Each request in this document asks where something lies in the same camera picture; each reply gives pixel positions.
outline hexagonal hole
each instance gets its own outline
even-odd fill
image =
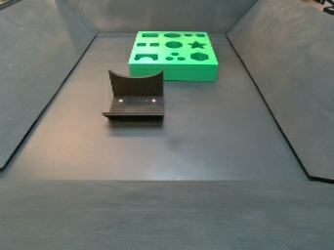
[[[208,60],[208,55],[202,52],[196,52],[191,54],[191,58],[196,61],[206,61]]]

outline cutout hole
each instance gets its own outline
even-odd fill
[[[196,60],[196,61],[206,61],[208,60],[208,55],[202,52],[196,52],[191,54],[191,58],[192,60]]]
[[[179,49],[183,47],[183,44],[180,42],[172,41],[172,42],[166,43],[166,46],[171,49]]]
[[[180,37],[182,35],[178,33],[168,33],[168,34],[164,34],[164,36],[168,38],[176,38],[176,37]]]
[[[144,34],[142,35],[142,37],[158,37],[158,36],[159,36],[158,33],[144,33]]]
[[[143,58],[152,59],[154,61],[158,60],[158,54],[136,54],[135,60],[139,61]]]

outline circular hole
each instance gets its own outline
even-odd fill
[[[170,38],[175,38],[175,37],[180,37],[182,35],[176,33],[168,33],[168,34],[164,34],[164,36]]]
[[[171,48],[171,49],[178,49],[178,48],[182,48],[182,47],[183,47],[183,44],[182,44],[180,42],[172,41],[172,42],[166,43],[166,46],[167,46],[168,48]]]

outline black object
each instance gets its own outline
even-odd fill
[[[111,118],[162,118],[163,107],[163,71],[146,77],[130,77],[110,70],[114,99],[110,112]]]

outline star-shaped hole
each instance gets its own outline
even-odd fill
[[[204,43],[199,43],[195,41],[194,43],[190,43],[190,45],[192,45],[192,49],[195,49],[195,48],[203,49]]]

